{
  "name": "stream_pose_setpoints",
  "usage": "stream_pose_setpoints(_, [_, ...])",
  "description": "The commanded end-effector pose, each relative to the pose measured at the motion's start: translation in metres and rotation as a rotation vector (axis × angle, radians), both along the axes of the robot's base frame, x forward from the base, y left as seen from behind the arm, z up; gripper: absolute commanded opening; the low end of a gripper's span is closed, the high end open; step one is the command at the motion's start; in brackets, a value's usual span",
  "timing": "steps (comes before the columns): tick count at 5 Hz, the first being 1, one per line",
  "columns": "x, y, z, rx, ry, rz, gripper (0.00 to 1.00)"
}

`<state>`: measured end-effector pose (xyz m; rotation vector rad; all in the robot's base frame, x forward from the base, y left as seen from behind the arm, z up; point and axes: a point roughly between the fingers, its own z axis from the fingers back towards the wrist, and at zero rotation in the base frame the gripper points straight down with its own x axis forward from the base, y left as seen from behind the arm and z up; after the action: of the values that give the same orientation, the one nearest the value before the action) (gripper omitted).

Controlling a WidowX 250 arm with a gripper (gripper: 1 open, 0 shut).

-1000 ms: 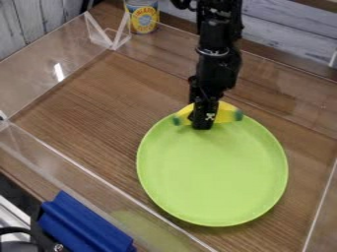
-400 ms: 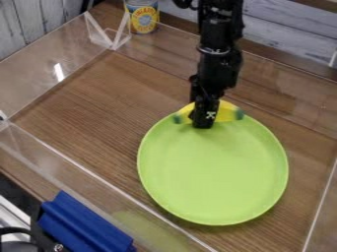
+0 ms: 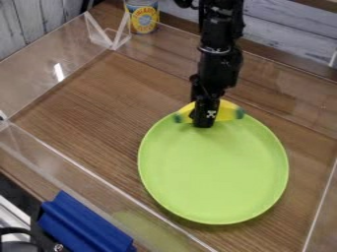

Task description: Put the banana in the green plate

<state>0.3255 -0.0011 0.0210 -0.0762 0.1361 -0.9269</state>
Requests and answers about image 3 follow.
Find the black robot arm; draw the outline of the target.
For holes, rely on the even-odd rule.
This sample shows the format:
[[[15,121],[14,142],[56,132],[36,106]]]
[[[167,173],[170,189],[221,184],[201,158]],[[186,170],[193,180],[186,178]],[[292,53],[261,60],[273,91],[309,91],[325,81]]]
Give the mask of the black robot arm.
[[[217,121],[245,117],[244,109],[221,97],[237,85],[244,55],[237,40],[244,35],[244,0],[174,0],[200,11],[201,60],[190,77],[192,102],[177,112],[178,122],[210,128]]]

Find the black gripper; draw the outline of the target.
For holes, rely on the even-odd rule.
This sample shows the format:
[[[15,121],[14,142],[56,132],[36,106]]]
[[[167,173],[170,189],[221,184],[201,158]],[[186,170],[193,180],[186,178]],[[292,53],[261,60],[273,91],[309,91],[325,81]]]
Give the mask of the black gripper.
[[[210,128],[218,113],[218,98],[237,85],[244,55],[240,48],[226,53],[212,53],[205,49],[201,52],[198,74],[190,77],[192,101],[196,103],[193,123],[198,128]]]

